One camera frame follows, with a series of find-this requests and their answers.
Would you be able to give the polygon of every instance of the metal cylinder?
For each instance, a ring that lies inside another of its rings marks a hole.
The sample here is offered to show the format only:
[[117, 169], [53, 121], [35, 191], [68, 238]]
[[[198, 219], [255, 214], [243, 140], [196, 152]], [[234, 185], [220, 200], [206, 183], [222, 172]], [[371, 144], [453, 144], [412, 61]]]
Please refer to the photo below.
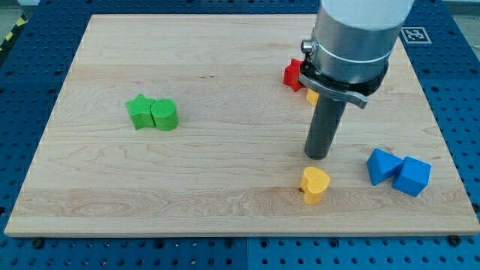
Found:
[[347, 103], [343, 101], [320, 97], [304, 147], [309, 158], [320, 160], [327, 156], [346, 105]]
[[311, 61], [342, 83], [381, 74], [413, 0], [321, 0]]

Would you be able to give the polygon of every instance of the yellow and black tape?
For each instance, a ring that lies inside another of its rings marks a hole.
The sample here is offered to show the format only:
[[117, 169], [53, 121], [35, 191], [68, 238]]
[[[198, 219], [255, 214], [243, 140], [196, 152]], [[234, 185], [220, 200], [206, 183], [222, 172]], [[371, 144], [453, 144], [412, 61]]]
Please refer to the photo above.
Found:
[[0, 67], [3, 65], [5, 60], [7, 59], [8, 54], [10, 53], [11, 49], [14, 47], [15, 43], [17, 42], [20, 34], [22, 34], [23, 29], [25, 29], [27, 23], [27, 18], [25, 14], [16, 21], [16, 24], [13, 26], [10, 33], [7, 34], [5, 39], [0, 45]]

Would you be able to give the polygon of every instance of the blue block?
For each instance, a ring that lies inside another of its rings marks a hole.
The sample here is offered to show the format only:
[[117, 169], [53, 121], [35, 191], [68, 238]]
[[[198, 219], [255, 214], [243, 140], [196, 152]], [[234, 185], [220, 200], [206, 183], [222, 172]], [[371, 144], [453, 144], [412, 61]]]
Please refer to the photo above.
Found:
[[410, 196], [417, 197], [428, 185], [431, 165], [412, 157], [405, 157], [403, 166], [395, 176], [392, 187]]
[[401, 158], [375, 148], [367, 161], [372, 185], [378, 185], [392, 177], [400, 169], [402, 162]]

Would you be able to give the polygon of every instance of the green star-shaped block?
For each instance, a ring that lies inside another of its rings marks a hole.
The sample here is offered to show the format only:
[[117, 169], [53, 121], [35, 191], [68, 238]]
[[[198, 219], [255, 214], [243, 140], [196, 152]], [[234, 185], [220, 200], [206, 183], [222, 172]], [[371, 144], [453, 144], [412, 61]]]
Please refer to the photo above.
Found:
[[143, 94], [139, 94], [134, 100], [128, 101], [125, 104], [136, 130], [139, 130], [140, 128], [155, 127], [152, 114], [150, 113], [150, 107], [154, 102], [155, 100], [146, 98]]

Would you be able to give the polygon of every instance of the blue pegboard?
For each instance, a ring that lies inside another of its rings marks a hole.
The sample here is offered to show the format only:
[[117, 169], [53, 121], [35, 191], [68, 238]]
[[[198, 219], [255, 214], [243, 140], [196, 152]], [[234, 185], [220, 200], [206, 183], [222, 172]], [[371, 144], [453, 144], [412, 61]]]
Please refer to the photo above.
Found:
[[[1, 229], [92, 14], [315, 14], [317, 8], [318, 0], [43, 0], [0, 68]], [[402, 38], [461, 180], [478, 205], [480, 64], [441, 1], [417, 0], [405, 25], [424, 27], [432, 41], [409, 44]], [[480, 237], [452, 239], [34, 241], [2, 234], [0, 269], [480, 268]]]

